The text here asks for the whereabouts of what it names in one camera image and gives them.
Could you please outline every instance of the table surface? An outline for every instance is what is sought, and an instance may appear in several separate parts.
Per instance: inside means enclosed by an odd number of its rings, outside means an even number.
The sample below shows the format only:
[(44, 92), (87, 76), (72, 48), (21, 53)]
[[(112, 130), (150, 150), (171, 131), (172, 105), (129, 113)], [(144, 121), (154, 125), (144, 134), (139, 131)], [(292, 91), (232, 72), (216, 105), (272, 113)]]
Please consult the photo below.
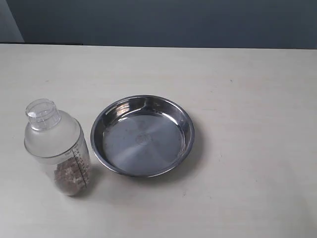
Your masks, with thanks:
[[(115, 174), (90, 146), (99, 112), (137, 94), (178, 103), (196, 130), (155, 178)], [(37, 98), (83, 127), (93, 175), (78, 197), (24, 149)], [(316, 237), (317, 51), (0, 45), (0, 106), (0, 237)]]

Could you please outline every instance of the metal pan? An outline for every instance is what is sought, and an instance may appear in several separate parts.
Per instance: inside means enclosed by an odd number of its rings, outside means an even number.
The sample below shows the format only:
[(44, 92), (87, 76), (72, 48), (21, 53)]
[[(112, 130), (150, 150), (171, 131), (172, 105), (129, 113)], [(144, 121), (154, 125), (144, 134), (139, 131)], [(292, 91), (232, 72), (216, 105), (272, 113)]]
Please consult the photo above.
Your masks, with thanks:
[(93, 151), (108, 169), (132, 177), (154, 177), (178, 166), (195, 138), (187, 113), (157, 96), (132, 96), (105, 108), (90, 135)]

